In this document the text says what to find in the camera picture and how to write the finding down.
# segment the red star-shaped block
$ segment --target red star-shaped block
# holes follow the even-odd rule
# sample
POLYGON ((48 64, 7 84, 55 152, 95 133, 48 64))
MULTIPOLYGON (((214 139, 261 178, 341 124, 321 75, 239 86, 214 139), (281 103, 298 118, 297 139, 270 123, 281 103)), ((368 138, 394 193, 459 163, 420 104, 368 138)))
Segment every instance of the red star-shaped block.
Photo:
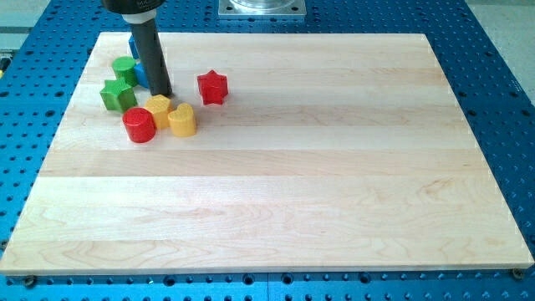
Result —
POLYGON ((210 70, 207 74, 197 76, 199 92, 204 105, 223 105, 223 98, 228 94, 227 77, 210 70))

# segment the blue table surface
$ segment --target blue table surface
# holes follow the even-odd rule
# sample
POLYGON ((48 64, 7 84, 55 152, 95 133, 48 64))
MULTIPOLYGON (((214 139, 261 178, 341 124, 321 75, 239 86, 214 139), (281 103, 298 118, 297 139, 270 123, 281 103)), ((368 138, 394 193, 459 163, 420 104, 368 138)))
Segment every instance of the blue table surface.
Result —
MULTIPOLYGON (((217 1, 170 0, 158 9, 157 22, 161 32, 425 33, 534 253, 535 108, 468 6, 454 0, 307 0, 307 10, 300 22, 230 21, 217 19, 217 1)), ((100 0, 52 0, 0 80, 0 240, 7 241, 13 231, 99 33, 127 30, 122 18, 106 12, 100 0)), ((535 300, 535 268, 49 278, 0 275, 0 301, 268 299, 535 300)))

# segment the toy block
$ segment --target toy block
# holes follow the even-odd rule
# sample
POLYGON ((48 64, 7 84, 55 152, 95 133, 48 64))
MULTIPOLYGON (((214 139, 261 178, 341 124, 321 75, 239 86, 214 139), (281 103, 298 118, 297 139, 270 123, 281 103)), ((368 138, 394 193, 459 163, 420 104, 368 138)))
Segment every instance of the toy block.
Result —
POLYGON ((180 104, 176 110, 168 115, 169 126, 173 135, 189 137, 196 133, 196 121, 193 108, 189 104, 180 104))
POLYGON ((115 77, 117 79, 124 78, 126 83, 135 87, 137 85, 137 78, 135 77, 135 59, 131 57, 117 58, 112 64, 115 77))
POLYGON ((124 78, 105 80, 104 88, 100 91, 107 110, 116 110, 124 113, 131 107, 137 106, 134 90, 126 83, 124 78))
POLYGON ((147 80, 147 75, 143 69, 143 64, 138 63, 134 67, 135 77, 137 78, 137 84, 145 89, 149 89, 149 81, 147 80))
POLYGON ((197 76, 199 93, 202 96, 204 105, 223 105, 223 98, 228 94, 227 77, 220 75, 214 70, 207 74, 197 76))
POLYGON ((156 129, 161 130, 169 127, 169 118, 167 115, 173 110, 170 99, 164 95, 152 96, 145 103, 145 109, 152 114, 156 129))
POLYGON ((123 124, 130 140, 135 143, 150 141, 156 134, 152 114, 143 108, 130 108, 123 115, 123 124))
POLYGON ((130 46, 130 51, 132 53, 132 58, 139 59, 140 55, 137 52, 137 47, 135 46, 135 41, 134 41, 134 37, 133 36, 130 36, 130 38, 128 39, 128 45, 130 46))

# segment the yellow block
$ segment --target yellow block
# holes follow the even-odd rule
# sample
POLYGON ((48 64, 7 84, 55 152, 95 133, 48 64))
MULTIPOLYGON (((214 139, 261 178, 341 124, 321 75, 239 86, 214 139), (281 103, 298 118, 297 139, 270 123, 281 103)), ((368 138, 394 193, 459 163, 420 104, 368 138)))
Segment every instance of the yellow block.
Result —
POLYGON ((152 113, 156 129, 161 130, 169 126, 167 115, 173 110, 170 99, 164 95, 152 96, 145 103, 145 109, 152 113))
POLYGON ((193 108, 189 104, 180 104, 176 110, 167 115, 171 131, 177 137, 189 137, 197 132, 193 108))

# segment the wood grain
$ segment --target wood grain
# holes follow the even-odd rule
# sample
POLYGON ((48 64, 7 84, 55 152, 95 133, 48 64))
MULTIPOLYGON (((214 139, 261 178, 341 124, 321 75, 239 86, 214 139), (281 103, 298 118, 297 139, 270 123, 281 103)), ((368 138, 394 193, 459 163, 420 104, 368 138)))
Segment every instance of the wood grain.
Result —
POLYGON ((98 94, 128 37, 99 37, 3 273, 532 265, 425 36, 163 33, 197 135, 143 145, 98 94), (228 77, 221 107, 197 92, 212 68, 228 77))

